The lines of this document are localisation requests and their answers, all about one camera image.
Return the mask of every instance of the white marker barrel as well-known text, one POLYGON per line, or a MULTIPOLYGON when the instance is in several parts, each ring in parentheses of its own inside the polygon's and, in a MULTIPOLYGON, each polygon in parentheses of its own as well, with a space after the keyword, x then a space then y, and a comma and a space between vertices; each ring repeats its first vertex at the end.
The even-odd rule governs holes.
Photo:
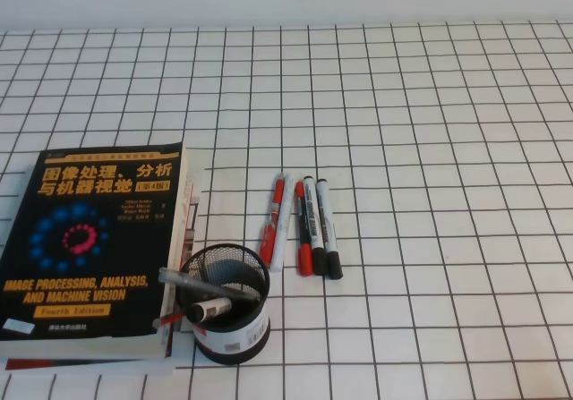
POLYGON ((275 236, 275 247, 272 250, 272 261, 269 270, 280 272, 283 269, 285 258, 285 246, 287 245, 288 227, 290 226, 290 213, 293 208, 295 198, 295 178, 291 174, 285 176, 285 190, 283 190, 283 200, 280 203, 280 213, 278 214, 277 235, 275 236))

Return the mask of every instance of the pen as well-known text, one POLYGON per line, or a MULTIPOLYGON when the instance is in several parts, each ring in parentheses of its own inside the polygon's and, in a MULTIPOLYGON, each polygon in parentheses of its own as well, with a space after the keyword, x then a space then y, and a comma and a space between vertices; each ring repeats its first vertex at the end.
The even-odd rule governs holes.
POLYGON ((312 275, 311 234, 306 220, 306 205, 304 204, 304 185, 296 183, 296 199, 298 200, 298 231, 301 246, 298 249, 298 271, 303 277, 312 275))
POLYGON ((236 301, 258 301, 254 295, 247 292, 236 290, 230 286, 210 284, 208 282, 195 279, 188 273, 173 270, 171 268, 159 268, 159 282, 163 284, 177 285, 186 290, 192 290, 196 294, 203 294, 206 296, 214 294, 218 297, 226 297, 227 299, 236 301))
POLYGON ((191 322, 203 322, 207 319, 223 315, 231 310, 232 303, 226 297, 197 302, 189 306, 187 315, 191 322))
POLYGON ((291 174, 287 174, 285 176, 285 189, 283 190, 283 200, 280 203, 280 212, 278 214, 275 246, 272 250, 272 261, 270 263, 271 272, 280 272, 283 269, 283 261, 285 258, 285 246, 287 245, 288 227, 290 225, 290 212, 293 208, 294 194, 295 194, 295 178, 291 174))
POLYGON ((318 208, 316 183, 312 176, 306 176, 304 178, 304 201, 306 203, 308 229, 311 234, 312 269, 314 270, 314 275, 326 275, 326 252, 324 251, 324 243, 322 241, 321 221, 316 211, 318 208))
POLYGON ((338 255, 337 236, 332 220, 332 209, 329 203, 329 183, 326 179, 320 179, 316 185, 316 192, 319 199, 319 212, 321 213, 321 230, 326 249, 326 257, 329 264, 330 279, 340 279, 342 266, 340 266, 340 256, 338 255))
POLYGON ((269 222, 265 226, 264 233, 262 234, 261 249, 259 250, 259 256, 267 267, 270 266, 272 260, 272 251, 277 235, 278 212, 280 210, 280 201, 282 201, 284 189, 285 177, 281 174, 275 184, 275 192, 272 196, 272 203, 270 204, 269 222))
POLYGON ((151 322, 151 326, 153 328, 160 328, 161 326, 166 326, 167 324, 171 324, 172 322, 177 322, 184 316, 185 314, 182 312, 170 313, 168 315, 164 315, 161 318, 155 318, 153 322, 151 322))

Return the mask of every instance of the book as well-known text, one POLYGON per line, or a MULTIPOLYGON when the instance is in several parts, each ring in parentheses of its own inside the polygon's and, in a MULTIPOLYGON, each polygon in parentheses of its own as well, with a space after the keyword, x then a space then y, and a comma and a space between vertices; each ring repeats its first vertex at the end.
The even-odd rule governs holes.
POLYGON ((165 357, 187 171, 183 143, 40 152, 0 260, 0 355, 165 357))

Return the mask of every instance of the pen holder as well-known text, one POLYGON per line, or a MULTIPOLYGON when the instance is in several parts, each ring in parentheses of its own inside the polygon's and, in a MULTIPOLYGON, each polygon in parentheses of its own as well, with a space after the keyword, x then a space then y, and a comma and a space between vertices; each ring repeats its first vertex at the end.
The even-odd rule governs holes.
MULTIPOLYGON (((241 245, 219 243, 198 251, 181 271, 195 279, 234 288, 257 299, 253 302, 232 301, 230 312, 192 324, 197 346, 212 361, 239 364, 251 360, 267 344, 270 334, 266 305, 269 271, 259 256, 241 245)), ((183 310, 193 303, 215 298, 179 287, 175 294, 183 310)))

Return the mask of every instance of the book cover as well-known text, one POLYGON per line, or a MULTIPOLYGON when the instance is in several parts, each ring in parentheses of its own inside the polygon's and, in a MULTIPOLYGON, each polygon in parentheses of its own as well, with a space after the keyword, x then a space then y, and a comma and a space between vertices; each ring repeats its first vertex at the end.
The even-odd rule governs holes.
POLYGON ((0 341, 155 333, 183 150, 39 154, 0 260, 0 341))

